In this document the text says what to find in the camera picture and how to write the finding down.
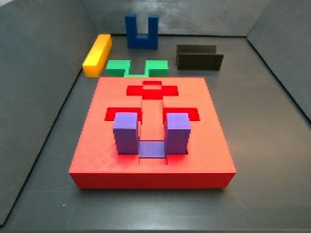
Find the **blue u-shaped block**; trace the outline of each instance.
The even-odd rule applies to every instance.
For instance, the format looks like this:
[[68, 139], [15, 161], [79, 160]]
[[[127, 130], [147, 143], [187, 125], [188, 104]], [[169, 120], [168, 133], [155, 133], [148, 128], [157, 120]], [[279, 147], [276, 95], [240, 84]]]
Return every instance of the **blue u-shaped block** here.
[[148, 15], [148, 35], [137, 34], [136, 14], [125, 15], [128, 48], [157, 49], [159, 15]]

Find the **black block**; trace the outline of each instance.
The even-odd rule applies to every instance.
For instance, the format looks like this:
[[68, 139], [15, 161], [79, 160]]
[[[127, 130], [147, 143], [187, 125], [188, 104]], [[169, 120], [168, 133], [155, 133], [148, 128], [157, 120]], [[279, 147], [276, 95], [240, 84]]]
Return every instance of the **black block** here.
[[178, 45], [176, 65], [179, 70], [220, 70], [223, 55], [216, 46]]

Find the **gray wall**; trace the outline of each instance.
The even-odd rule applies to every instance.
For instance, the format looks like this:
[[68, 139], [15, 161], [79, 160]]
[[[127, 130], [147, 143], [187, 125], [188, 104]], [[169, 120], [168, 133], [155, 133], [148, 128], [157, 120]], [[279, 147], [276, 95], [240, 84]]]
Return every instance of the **gray wall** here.
[[159, 33], [247, 36], [271, 0], [80, 0], [99, 32], [125, 34], [124, 15], [136, 13], [147, 33], [148, 14], [159, 14]]
[[76, 0], [16, 0], [0, 7], [0, 225], [95, 36]]
[[248, 40], [311, 119], [311, 1], [274, 0]]

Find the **gray floor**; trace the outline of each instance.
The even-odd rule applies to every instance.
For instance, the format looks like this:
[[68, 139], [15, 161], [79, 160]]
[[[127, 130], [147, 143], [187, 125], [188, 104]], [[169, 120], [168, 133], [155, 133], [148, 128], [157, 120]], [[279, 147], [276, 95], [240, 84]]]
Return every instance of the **gray floor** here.
[[[178, 71], [178, 44], [216, 45], [219, 72]], [[3, 229], [311, 229], [308, 122], [242, 38], [160, 37], [159, 50], [128, 50], [113, 37], [111, 59], [168, 59], [171, 76], [204, 76], [236, 163], [220, 190], [79, 190], [67, 172], [97, 79], [81, 74]]]

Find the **purple block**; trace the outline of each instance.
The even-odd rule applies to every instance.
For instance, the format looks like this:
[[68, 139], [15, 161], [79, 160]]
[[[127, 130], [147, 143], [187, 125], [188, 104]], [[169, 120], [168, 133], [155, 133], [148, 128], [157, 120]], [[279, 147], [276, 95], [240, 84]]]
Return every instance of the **purple block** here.
[[165, 124], [165, 154], [186, 155], [191, 133], [187, 113], [168, 113]]
[[140, 157], [165, 157], [164, 141], [140, 141]]
[[139, 154], [139, 116], [137, 113], [116, 113], [113, 134], [119, 155]]

